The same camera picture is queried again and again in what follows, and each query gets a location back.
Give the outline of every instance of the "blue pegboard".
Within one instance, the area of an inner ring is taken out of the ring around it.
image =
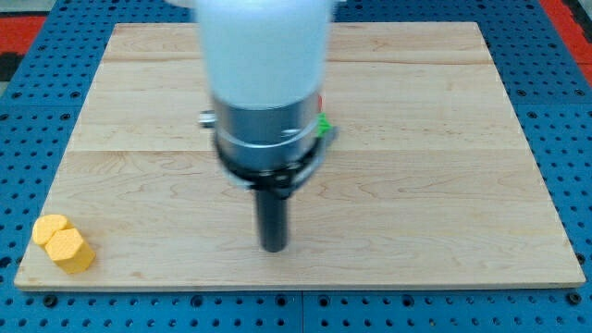
[[[592,90],[530,0],[350,0],[337,21],[477,21],[587,276]],[[161,0],[58,0],[0,98],[0,331],[592,331],[592,289],[23,293],[12,283],[116,22],[187,22]]]

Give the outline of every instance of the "yellow hexagonal block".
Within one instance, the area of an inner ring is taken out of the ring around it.
[[[66,273],[85,271],[94,260],[94,251],[75,228],[59,230],[45,245],[49,258]]]
[[[45,247],[45,244],[54,236],[54,233],[59,230],[73,228],[67,217],[63,215],[46,215],[41,216],[35,221],[33,225],[32,240],[35,244]]]

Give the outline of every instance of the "wooden board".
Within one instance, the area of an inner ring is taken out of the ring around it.
[[[191,24],[118,24],[43,212],[96,250],[66,275],[30,245],[23,290],[450,290],[585,281],[474,23],[334,24],[324,88],[341,127],[259,249],[223,176]]]

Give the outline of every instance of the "green object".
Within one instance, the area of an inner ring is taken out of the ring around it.
[[[316,136],[322,138],[325,134],[333,128],[333,125],[327,120],[327,114],[325,112],[321,112],[318,114],[318,128],[316,131]]]

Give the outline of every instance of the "wood plank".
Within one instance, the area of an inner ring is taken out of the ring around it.
[[[324,86],[340,137],[290,199],[287,251],[197,123],[211,108],[191,24],[118,24],[43,212],[96,262],[30,245],[23,290],[450,290],[585,281],[474,23],[334,24]]]

